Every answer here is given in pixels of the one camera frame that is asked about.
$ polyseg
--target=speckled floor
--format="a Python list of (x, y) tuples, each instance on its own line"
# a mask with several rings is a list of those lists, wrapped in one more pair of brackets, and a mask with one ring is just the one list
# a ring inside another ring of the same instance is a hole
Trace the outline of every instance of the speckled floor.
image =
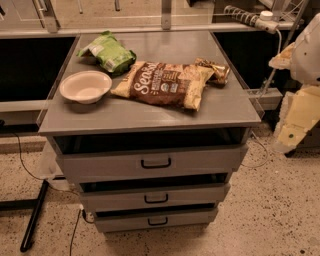
[[(267, 124), (254, 132), (265, 148), (248, 141), (243, 165), (210, 225), (102, 234), (80, 218), (72, 255), (319, 255), (320, 151), (286, 158), (271, 150)], [(44, 142), (36, 135), (21, 137), (24, 165), (34, 175)], [(21, 165), (17, 138), (0, 137), (0, 152), (0, 200), (37, 197), (41, 181)], [(0, 212), (0, 255), (69, 255), (78, 212), (77, 195), (49, 188), (34, 244), (26, 253), (19, 248), (31, 211)]]

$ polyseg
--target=cabinet top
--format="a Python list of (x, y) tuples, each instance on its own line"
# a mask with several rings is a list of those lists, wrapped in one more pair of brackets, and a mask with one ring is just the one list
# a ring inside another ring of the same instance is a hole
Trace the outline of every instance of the cabinet top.
[[(98, 34), (83, 34), (66, 67), (62, 80), (85, 70), (103, 71), (76, 53)], [(163, 31), (115, 33), (117, 40), (137, 54), (137, 60), (192, 64), (197, 57), (227, 64), (209, 31)], [(113, 79), (114, 88), (123, 76)], [(260, 117), (233, 70), (223, 88), (207, 85), (198, 112), (152, 106), (106, 94), (95, 104), (82, 105), (62, 98), (59, 90), (51, 100), (39, 133), (44, 136), (85, 135), (169, 129), (252, 127)]]

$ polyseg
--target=white bowl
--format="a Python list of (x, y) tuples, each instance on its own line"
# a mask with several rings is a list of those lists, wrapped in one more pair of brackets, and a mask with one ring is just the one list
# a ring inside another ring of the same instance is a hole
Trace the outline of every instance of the white bowl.
[(112, 85), (111, 78), (99, 71), (83, 71), (64, 79), (60, 86), (61, 95), (81, 104), (97, 102)]

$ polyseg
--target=snack bag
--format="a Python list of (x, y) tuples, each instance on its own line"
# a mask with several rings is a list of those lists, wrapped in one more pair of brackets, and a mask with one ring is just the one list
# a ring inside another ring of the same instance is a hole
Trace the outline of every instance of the snack bag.
[(137, 61), (111, 93), (153, 105), (172, 105), (199, 110), (212, 68)]
[(125, 73), (136, 60), (136, 54), (126, 50), (110, 31), (103, 32), (77, 53), (78, 57), (87, 55), (95, 56), (100, 66), (112, 76)]
[(209, 83), (225, 85), (228, 82), (227, 78), (230, 72), (230, 67), (228, 65), (217, 64), (213, 61), (202, 58), (196, 58), (195, 65), (213, 69), (214, 73), (208, 79)]

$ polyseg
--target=drawer handle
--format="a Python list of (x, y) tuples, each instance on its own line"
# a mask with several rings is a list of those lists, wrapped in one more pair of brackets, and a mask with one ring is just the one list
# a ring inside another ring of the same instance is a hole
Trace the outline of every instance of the drawer handle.
[(144, 201), (146, 204), (161, 204), (161, 203), (165, 203), (169, 200), (169, 196), (168, 194), (166, 194), (166, 198), (163, 200), (158, 200), (158, 201), (148, 201), (147, 196), (144, 196)]
[(159, 222), (159, 223), (152, 223), (151, 220), (148, 219), (148, 224), (149, 224), (149, 226), (162, 226), (162, 225), (166, 225), (166, 224), (168, 224), (168, 217), (166, 217), (163, 222)]
[(145, 165), (144, 160), (141, 160), (141, 166), (144, 169), (157, 169), (157, 168), (167, 168), (171, 165), (171, 158), (168, 158), (168, 163), (167, 164), (162, 164), (162, 165)]

